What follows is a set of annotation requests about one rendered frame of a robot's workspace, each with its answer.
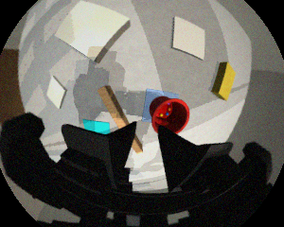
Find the yellow rectangular block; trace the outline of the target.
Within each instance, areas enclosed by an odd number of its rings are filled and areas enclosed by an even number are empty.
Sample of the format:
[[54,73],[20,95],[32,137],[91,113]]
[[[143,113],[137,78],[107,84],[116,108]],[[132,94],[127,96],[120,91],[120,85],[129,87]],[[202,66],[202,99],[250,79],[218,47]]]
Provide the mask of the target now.
[[222,99],[222,101],[228,101],[229,92],[232,91],[232,83],[234,82],[234,77],[236,71],[233,71],[233,67],[230,67],[228,61],[221,63],[219,61],[218,75],[215,77],[214,86],[211,87],[213,94]]

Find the tan rectangular block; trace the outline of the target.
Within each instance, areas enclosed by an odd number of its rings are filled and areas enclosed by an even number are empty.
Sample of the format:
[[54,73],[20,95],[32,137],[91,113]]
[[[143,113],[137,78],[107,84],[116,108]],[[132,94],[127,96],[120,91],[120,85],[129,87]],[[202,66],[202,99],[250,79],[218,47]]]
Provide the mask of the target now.
[[[118,101],[116,101],[115,94],[113,94],[111,87],[112,86],[103,86],[97,91],[105,103],[105,109],[107,109],[108,113],[112,115],[115,124],[120,129],[123,128],[123,126],[131,124],[131,122],[128,120],[126,114],[123,113],[122,107],[119,106]],[[137,136],[134,138],[132,148],[134,148],[134,151],[137,152],[137,154],[139,154],[139,152],[143,152],[141,141],[137,139]]]

